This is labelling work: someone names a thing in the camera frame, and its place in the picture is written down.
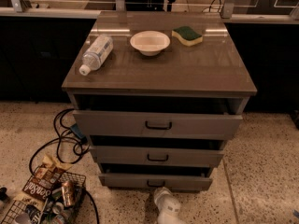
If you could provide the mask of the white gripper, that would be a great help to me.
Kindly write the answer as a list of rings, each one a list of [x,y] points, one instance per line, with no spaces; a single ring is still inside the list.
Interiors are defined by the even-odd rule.
[[[181,204],[168,188],[157,188],[153,198],[159,210],[157,224],[186,224],[179,218]]]

